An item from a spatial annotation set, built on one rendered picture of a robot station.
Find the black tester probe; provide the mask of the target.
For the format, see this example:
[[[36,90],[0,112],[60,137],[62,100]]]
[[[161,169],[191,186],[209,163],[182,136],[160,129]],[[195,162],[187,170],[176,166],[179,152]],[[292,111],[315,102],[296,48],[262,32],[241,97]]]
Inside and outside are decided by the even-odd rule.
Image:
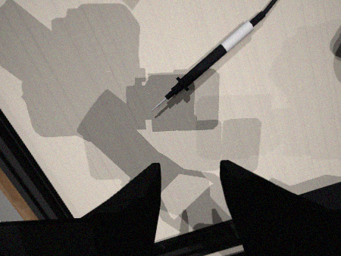
[[[166,99],[169,100],[173,95],[178,94],[182,89],[188,91],[188,86],[199,78],[208,68],[221,59],[228,51],[230,51],[235,45],[242,41],[251,31],[254,30],[254,26],[259,23],[265,17],[265,13],[261,11],[250,21],[246,21],[237,30],[235,30],[230,36],[228,36],[217,48],[215,48],[210,54],[208,54],[203,60],[201,60],[193,69],[191,69],[181,79],[177,77],[178,84],[176,84],[171,91],[166,94],[165,98],[155,106],[152,110],[155,110]]]

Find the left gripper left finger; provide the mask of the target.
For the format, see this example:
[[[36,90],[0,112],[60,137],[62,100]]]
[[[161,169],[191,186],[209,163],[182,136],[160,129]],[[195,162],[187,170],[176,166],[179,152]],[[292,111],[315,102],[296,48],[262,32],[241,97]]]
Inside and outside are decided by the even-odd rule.
[[[160,206],[152,163],[81,218],[0,222],[0,256],[152,256]]]

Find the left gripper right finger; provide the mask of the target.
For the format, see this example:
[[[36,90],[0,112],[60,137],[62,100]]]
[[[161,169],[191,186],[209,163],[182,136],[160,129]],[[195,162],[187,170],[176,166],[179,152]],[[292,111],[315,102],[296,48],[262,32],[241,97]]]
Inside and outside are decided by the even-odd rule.
[[[331,210],[233,163],[220,162],[225,201],[246,256],[341,256]]]

